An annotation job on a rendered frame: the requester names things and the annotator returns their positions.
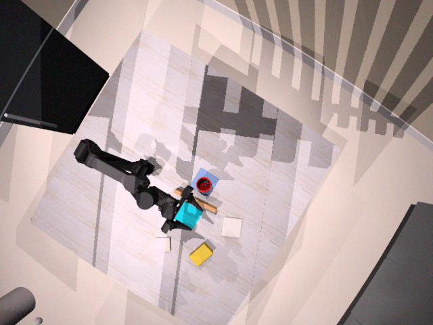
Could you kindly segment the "white flat square slab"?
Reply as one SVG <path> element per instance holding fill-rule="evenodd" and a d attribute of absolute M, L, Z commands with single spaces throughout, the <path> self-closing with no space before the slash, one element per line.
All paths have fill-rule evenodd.
<path fill-rule="evenodd" d="M 222 236 L 240 237 L 242 219 L 223 217 Z"/>

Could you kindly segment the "yellow block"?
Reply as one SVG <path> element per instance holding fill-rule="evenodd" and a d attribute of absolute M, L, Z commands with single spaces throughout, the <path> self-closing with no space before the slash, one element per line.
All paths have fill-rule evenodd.
<path fill-rule="evenodd" d="M 190 255 L 189 258 L 199 266 L 204 262 L 205 259 L 209 258 L 213 254 L 213 250 L 203 242 L 197 249 L 195 249 Z"/>

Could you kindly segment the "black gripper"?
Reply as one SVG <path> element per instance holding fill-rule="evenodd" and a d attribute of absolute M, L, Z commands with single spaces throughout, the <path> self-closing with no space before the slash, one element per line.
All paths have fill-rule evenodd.
<path fill-rule="evenodd" d="M 195 208 L 197 208 L 199 211 L 202 211 L 202 208 L 199 206 L 199 204 L 196 202 L 196 200 L 193 197 L 193 193 L 191 193 L 193 191 L 193 187 L 191 186 L 186 186 L 185 189 L 183 190 L 182 194 L 181 194 L 181 199 L 180 200 L 176 200 L 176 206 L 179 204 L 179 206 L 177 207 L 176 212 L 173 215 L 173 218 L 171 220 L 166 220 L 163 225 L 162 225 L 162 232 L 164 232 L 165 234 L 167 233 L 167 231 L 171 231 L 172 229 L 178 228 L 180 230 L 187 230 L 187 231 L 192 231 L 191 228 L 187 225 L 185 225 L 184 223 L 176 220 L 174 221 L 174 218 L 176 217 L 177 213 L 179 212 L 181 205 L 183 205 L 183 203 L 185 202 L 185 200 L 187 200 L 187 203 L 193 205 Z M 164 195 L 162 195 L 161 199 L 158 201 L 157 206 L 158 207 L 162 207 L 164 202 L 162 201 L 163 198 L 167 198 L 168 196 L 172 197 L 170 194 L 165 193 Z"/>

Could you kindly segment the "tan flat bar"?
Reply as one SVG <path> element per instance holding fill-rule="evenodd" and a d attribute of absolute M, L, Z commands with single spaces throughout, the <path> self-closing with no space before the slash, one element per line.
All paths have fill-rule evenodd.
<path fill-rule="evenodd" d="M 183 192 L 182 190 L 180 190 L 179 188 L 176 188 L 173 193 L 178 195 L 178 196 L 181 196 L 182 192 Z M 203 208 L 205 208 L 205 209 L 207 209 L 213 213 L 215 213 L 217 211 L 217 208 L 215 206 L 208 204 L 207 202 L 204 202 L 203 200 L 200 200 L 199 198 L 196 198 L 195 196 L 193 196 L 193 197 L 201 207 L 203 207 Z"/>

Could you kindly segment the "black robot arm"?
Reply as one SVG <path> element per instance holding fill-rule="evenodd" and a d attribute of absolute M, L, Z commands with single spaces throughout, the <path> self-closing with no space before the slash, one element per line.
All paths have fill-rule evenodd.
<path fill-rule="evenodd" d="M 131 193 L 141 210 L 148 210 L 158 204 L 163 192 L 156 186 L 150 186 L 147 176 L 154 170 L 154 165 L 140 158 L 139 161 L 131 162 L 119 156 L 102 151 L 91 139 L 84 139 L 78 143 L 73 155 L 78 163 L 95 169 L 105 175 L 119 181 Z M 128 171 L 128 172 L 127 172 Z M 129 173 L 131 172 L 131 173 Z M 161 216 L 171 220 L 177 210 L 176 200 L 168 196 L 163 198 L 162 207 L 158 207 Z"/>

